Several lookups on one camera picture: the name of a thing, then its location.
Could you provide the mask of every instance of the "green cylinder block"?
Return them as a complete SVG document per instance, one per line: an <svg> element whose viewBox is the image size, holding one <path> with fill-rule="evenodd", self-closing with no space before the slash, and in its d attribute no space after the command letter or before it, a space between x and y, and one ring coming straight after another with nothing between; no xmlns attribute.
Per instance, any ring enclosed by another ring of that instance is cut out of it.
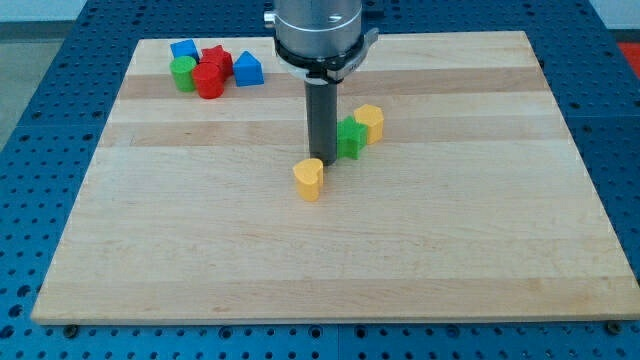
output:
<svg viewBox="0 0 640 360"><path fill-rule="evenodd" d="M179 56L171 62L171 75L179 91L189 92L196 89L191 72L196 67L196 60L191 56Z"/></svg>

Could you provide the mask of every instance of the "green block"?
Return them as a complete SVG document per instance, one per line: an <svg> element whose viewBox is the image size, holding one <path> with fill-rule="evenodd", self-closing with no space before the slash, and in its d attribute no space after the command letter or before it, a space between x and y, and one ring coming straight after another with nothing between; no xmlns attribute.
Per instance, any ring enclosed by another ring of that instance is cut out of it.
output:
<svg viewBox="0 0 640 360"><path fill-rule="evenodd" d="M367 127L357 123L353 116L338 122L338 159L358 160L360 150L367 145Z"/></svg>
<svg viewBox="0 0 640 360"><path fill-rule="evenodd" d="M171 75L179 91L189 92L196 89L191 72L196 67L196 60L191 56L179 56L171 62Z"/></svg>

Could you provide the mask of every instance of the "wooden board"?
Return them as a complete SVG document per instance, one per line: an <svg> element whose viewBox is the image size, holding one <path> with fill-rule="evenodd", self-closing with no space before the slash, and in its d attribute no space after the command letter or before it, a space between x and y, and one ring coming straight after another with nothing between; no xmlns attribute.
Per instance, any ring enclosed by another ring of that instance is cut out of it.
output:
<svg viewBox="0 0 640 360"><path fill-rule="evenodd" d="M178 93L138 44L32 314L42 324L626 319L640 290L522 32L383 36L340 86L385 137L296 194L304 92Z"/></svg>

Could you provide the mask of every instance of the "red block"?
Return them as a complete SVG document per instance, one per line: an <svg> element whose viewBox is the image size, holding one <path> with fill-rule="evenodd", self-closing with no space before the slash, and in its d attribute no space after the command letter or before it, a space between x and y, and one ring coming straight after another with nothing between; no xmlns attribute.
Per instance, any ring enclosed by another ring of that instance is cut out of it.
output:
<svg viewBox="0 0 640 360"><path fill-rule="evenodd" d="M216 64L200 63L191 73L198 95L203 99L215 99L224 92L224 81Z"/></svg>
<svg viewBox="0 0 640 360"><path fill-rule="evenodd" d="M225 79L233 75L233 60L231 59L231 54L224 51L222 45L211 49L202 49L202 59L200 59L200 62L218 65Z"/></svg>
<svg viewBox="0 0 640 360"><path fill-rule="evenodd" d="M640 43L619 43L618 46L640 78Z"/></svg>

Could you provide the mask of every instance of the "black cylindrical tool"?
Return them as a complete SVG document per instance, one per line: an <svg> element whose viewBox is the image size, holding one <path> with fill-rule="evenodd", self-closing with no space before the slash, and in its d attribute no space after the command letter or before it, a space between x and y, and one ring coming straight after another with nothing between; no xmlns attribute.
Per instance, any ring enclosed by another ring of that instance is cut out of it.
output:
<svg viewBox="0 0 640 360"><path fill-rule="evenodd" d="M312 158L331 165L338 157L338 87L335 84L313 85L305 81L309 153Z"/></svg>

